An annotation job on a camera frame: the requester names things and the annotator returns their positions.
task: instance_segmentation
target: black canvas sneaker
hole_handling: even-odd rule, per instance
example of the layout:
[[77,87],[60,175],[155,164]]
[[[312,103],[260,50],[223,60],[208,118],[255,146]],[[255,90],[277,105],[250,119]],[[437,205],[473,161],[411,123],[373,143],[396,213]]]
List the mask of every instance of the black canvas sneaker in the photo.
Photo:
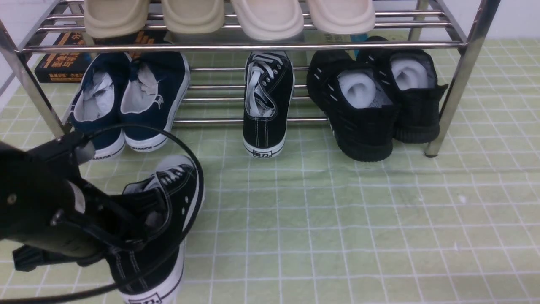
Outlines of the black canvas sneaker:
[[294,92],[292,63],[285,52],[253,52],[245,80],[244,147],[254,157],[275,157],[285,145]]
[[[185,242],[180,233],[191,218],[197,215],[199,173],[190,158],[182,155],[166,157],[154,173],[144,181],[129,184],[123,192],[122,206],[142,219],[150,231],[150,241],[141,251],[112,250],[105,255],[115,281],[132,277],[153,262],[172,243],[179,243],[177,251],[153,273],[120,289],[128,304],[164,304],[174,299],[180,289],[184,273]],[[145,196],[162,194],[164,206],[145,203]]]

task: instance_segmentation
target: shoe rack shelf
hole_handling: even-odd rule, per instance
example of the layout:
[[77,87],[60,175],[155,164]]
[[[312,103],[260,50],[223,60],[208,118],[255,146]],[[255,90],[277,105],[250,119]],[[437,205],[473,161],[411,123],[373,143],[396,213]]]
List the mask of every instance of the shoe rack shelf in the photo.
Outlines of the shoe rack shelf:
[[[290,43],[290,42],[265,42],[259,43],[219,43],[210,39],[205,43],[198,44],[153,44],[153,45],[42,45],[45,36],[53,32],[81,32],[85,36],[85,41],[92,42],[86,36],[83,21],[83,0],[56,0],[36,23],[34,28],[23,40],[20,46],[16,46],[7,33],[5,26],[0,21],[0,52],[14,71],[15,76],[20,80],[30,99],[37,107],[43,119],[52,130],[55,136],[62,136],[69,131],[67,116],[60,118],[51,106],[51,103],[43,93],[39,83],[27,65],[32,54],[38,53],[64,53],[64,52],[121,52],[121,51],[316,51],[322,49],[365,49],[365,48],[394,48],[394,49],[442,49],[455,48],[461,54],[461,59],[457,65],[454,78],[451,82],[447,97],[444,100],[440,113],[440,136],[426,148],[426,156],[435,157],[446,136],[454,113],[461,100],[469,77],[485,41],[491,23],[495,17],[497,8],[501,0],[481,0],[476,14],[475,21],[469,35],[458,25],[456,19],[445,5],[444,0],[413,0],[416,1],[414,10],[394,10],[376,12],[376,29],[410,29],[407,41],[391,42],[370,42],[370,43]],[[159,0],[152,0],[152,3],[160,3]],[[316,30],[311,23],[308,11],[303,12],[305,19],[304,30]],[[408,17],[412,20],[396,21],[388,18]],[[163,15],[149,14],[144,30],[165,30],[163,25]],[[74,22],[74,24],[56,24],[57,22]],[[419,41],[423,28],[443,28],[449,35],[445,41]],[[223,30],[241,31],[236,14],[226,14],[226,22]],[[244,67],[235,68],[193,68],[192,72],[233,72],[243,71]],[[295,71],[306,71],[307,67],[296,67]],[[305,84],[297,84],[296,88],[305,88]],[[192,85],[189,90],[232,90],[244,88],[243,85]],[[309,101],[309,97],[295,96],[295,101]],[[186,98],[186,103],[206,102],[243,102],[243,98],[231,96],[211,97],[211,98]],[[289,123],[318,123],[327,121],[325,117],[290,117]],[[238,118],[190,118],[176,119],[177,124],[234,124],[242,123],[241,115]]]

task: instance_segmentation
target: slipper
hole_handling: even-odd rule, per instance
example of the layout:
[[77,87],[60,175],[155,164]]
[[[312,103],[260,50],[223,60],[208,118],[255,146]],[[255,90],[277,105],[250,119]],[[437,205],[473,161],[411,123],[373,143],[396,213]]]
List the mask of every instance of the slipper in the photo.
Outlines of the slipper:
[[313,25],[331,34],[352,35],[373,30],[373,0],[306,0]]
[[223,0],[162,0],[163,19],[171,32],[203,34],[225,22]]
[[242,30],[257,40],[280,40],[303,30],[298,0],[231,0]]
[[125,36],[141,30],[150,0],[85,0],[84,25],[94,38]]

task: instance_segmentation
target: black cable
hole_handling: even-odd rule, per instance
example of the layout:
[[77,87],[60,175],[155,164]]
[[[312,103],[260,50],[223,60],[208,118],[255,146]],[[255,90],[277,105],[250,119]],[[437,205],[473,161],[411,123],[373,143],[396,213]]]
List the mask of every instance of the black cable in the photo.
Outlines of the black cable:
[[[184,151],[186,151],[187,155],[191,158],[193,163],[195,164],[195,168],[197,169],[198,177],[199,177],[199,185],[202,187],[199,187],[198,192],[198,199],[195,203],[195,210],[193,211],[193,216],[190,218],[190,220],[187,223],[186,229],[184,229],[181,233],[181,241],[178,243],[178,245],[181,244],[181,242],[184,241],[186,238],[187,233],[191,230],[191,227],[193,226],[193,223],[195,222],[195,218],[197,217],[197,214],[199,212],[202,200],[203,200],[203,192],[204,192],[204,177],[203,177],[203,169],[201,167],[201,164],[199,163],[199,160],[195,156],[195,154],[191,151],[191,149],[184,144],[180,139],[178,139],[176,136],[172,135],[171,133],[167,131],[163,131],[160,129],[156,129],[153,127],[149,127],[146,125],[141,124],[133,124],[133,123],[121,123],[121,124],[115,124],[111,125],[109,127],[99,129],[95,131],[94,133],[88,135],[86,137],[87,142],[92,140],[93,138],[107,132],[113,129],[118,128],[127,128],[127,127],[138,127],[138,128],[146,128],[153,130],[155,132],[158,132],[160,134],[163,134],[170,138],[173,142],[175,142],[177,145],[182,147]],[[143,276],[147,276],[154,272],[161,264],[163,264],[171,255],[178,249],[178,246],[171,246],[169,247],[164,253],[162,253],[160,256],[158,256],[157,259],[154,259],[150,265],[143,268],[141,272],[134,275],[133,277],[123,279],[119,282],[98,287],[91,290],[86,290],[83,292],[73,293],[73,294],[65,294],[65,295],[55,295],[55,296],[43,296],[39,298],[21,298],[21,299],[7,299],[7,300],[0,300],[0,304],[56,304],[56,303],[63,303],[63,302],[72,302],[72,301],[78,301],[86,298],[91,298],[93,296],[102,295],[108,292],[111,292],[118,288],[123,288],[131,283],[134,283],[135,281],[138,281]]]

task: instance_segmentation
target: green grid mat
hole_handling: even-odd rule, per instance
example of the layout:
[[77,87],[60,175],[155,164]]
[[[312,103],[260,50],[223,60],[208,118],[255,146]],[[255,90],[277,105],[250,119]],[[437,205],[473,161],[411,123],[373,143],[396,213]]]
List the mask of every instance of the green grid mat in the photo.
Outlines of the green grid mat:
[[[457,51],[430,53],[440,82],[450,82]],[[241,67],[247,54],[187,57],[196,67]],[[291,57],[296,66],[307,64],[305,54]],[[433,159],[423,156],[424,145],[395,142],[387,160],[355,162],[339,151],[326,124],[289,126],[285,148],[272,160],[247,155],[241,127],[174,130],[198,155],[207,191],[186,241],[175,302],[539,303],[539,63],[539,40],[487,41]],[[193,74],[192,83],[242,84],[242,78],[242,72]],[[63,113],[77,86],[43,88]],[[189,96],[209,96],[201,94]],[[291,106],[292,116],[317,114],[309,102]],[[179,111],[180,117],[241,115],[238,103],[186,104]],[[51,138],[22,89],[0,113],[0,138],[23,149]],[[149,154],[126,149],[81,171],[118,193],[176,153],[170,142]],[[111,282],[105,262],[14,272],[16,247],[0,243],[0,298]],[[120,302],[116,292],[83,301]]]

